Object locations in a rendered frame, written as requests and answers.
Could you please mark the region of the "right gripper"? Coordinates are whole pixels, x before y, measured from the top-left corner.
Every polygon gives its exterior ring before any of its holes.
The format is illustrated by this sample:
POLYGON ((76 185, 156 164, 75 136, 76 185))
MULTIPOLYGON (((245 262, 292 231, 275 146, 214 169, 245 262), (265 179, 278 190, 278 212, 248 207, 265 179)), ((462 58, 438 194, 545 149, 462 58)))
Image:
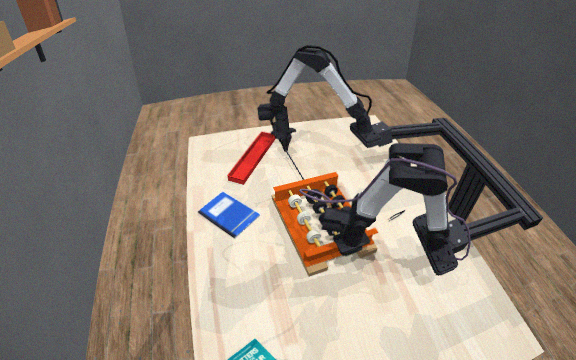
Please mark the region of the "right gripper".
POLYGON ((292 127, 289 128, 288 118, 284 119, 284 121, 282 121, 282 119, 281 120, 276 119, 276 122, 274 122, 273 125, 276 125, 276 128, 278 131, 275 128, 274 131, 271 131, 271 135, 273 135, 272 133, 274 133, 275 139, 279 140, 279 142, 281 143, 281 145, 283 147, 284 152, 286 152, 286 150, 288 151, 289 143, 290 143, 291 138, 292 138, 291 134, 293 132, 296 132, 296 129, 294 129, 292 127), (289 133, 291 133, 291 134, 289 134, 289 133), (282 141, 280 139, 282 139, 282 141), (286 144, 287 139, 288 139, 288 144, 286 144))

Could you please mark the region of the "teal paperback book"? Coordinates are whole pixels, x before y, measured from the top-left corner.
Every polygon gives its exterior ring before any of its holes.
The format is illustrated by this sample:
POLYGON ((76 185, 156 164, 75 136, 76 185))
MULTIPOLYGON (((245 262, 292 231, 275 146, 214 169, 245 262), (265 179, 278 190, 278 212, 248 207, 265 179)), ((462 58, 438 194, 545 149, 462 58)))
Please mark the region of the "teal paperback book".
POLYGON ((256 339, 227 360, 276 360, 256 339))

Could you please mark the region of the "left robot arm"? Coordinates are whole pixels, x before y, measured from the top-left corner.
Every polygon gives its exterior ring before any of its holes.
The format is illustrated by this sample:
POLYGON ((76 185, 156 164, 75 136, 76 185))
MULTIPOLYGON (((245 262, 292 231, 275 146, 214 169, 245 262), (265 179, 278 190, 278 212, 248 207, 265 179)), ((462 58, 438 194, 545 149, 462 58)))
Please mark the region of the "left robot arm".
MULTIPOLYGON (((405 158, 445 170, 443 149, 435 144, 394 143, 389 147, 389 158, 384 166, 393 158, 405 158)), ((346 227, 350 236, 361 237, 366 227, 376 221, 376 216, 386 203, 403 188, 408 189, 423 194, 426 213, 417 216, 415 223, 437 271, 441 273, 455 267, 458 261, 448 243, 450 230, 446 211, 446 175, 417 166, 411 166, 408 162, 389 163, 361 198, 352 202, 351 208, 326 207, 321 230, 342 232, 346 227)))

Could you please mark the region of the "blue notebook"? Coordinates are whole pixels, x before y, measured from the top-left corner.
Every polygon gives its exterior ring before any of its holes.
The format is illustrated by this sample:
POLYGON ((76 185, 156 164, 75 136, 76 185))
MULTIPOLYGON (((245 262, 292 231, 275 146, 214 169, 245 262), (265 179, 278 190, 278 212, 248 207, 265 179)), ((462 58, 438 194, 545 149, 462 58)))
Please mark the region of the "blue notebook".
POLYGON ((198 213, 234 239, 260 216, 225 192, 221 192, 198 213))

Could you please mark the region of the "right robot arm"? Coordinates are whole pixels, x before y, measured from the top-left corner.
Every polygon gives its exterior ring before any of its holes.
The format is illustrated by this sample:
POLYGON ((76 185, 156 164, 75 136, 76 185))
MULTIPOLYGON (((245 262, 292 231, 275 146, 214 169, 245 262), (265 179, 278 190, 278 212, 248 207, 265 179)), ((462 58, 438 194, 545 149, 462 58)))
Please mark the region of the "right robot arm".
POLYGON ((381 140, 381 136, 371 126, 370 116, 367 115, 362 101, 348 88, 331 64, 326 52, 322 50, 307 49, 295 54, 292 63, 271 95, 270 103, 260 104, 257 108, 259 120, 273 120, 274 113, 276 113, 275 119, 284 121, 288 118, 287 107, 284 106, 285 98, 306 65, 319 72, 339 96, 349 115, 357 119, 356 122, 350 124, 356 133, 368 144, 381 140), (358 129, 356 123, 358 123, 358 129))

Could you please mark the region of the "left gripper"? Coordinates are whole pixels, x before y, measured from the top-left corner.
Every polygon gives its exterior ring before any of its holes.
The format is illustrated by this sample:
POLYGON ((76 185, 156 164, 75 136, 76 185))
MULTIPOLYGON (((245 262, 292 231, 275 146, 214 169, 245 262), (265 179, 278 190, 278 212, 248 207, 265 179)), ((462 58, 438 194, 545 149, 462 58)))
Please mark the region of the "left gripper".
POLYGON ((357 238, 350 236, 346 232, 345 228, 342 233, 339 232, 339 234, 334 235, 333 240, 337 244, 339 252, 342 254, 342 256, 351 255, 353 252, 356 253, 362 250, 364 245, 370 243, 370 239, 368 238, 366 232, 364 233, 364 236, 362 235, 361 237, 357 238))

